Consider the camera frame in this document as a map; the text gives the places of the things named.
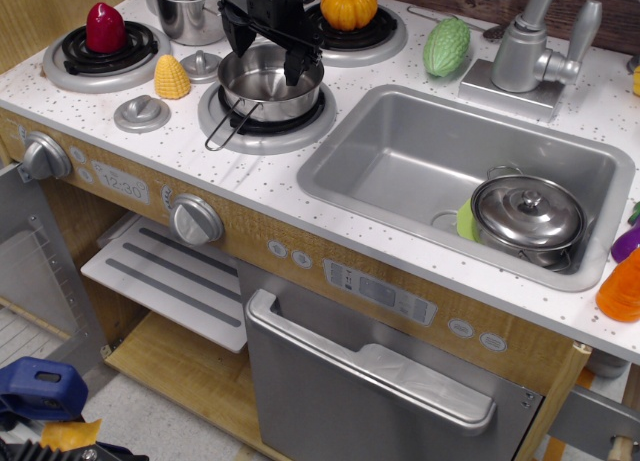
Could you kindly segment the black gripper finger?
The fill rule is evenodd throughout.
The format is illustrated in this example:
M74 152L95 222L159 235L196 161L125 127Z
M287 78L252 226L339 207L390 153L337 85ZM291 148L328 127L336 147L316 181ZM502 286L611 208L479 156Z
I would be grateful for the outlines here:
M221 9L222 24L232 51L242 57L254 43L258 25L237 8Z
M297 86L301 79L319 84L323 79L322 51L286 50L284 75L287 86Z

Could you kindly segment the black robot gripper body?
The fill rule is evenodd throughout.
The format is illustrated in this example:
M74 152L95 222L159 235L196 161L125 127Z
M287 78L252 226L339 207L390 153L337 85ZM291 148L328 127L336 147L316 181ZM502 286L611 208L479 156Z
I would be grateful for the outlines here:
M306 14L316 0L220 0L222 8L237 8L257 25L258 35L279 46L318 46L322 36Z

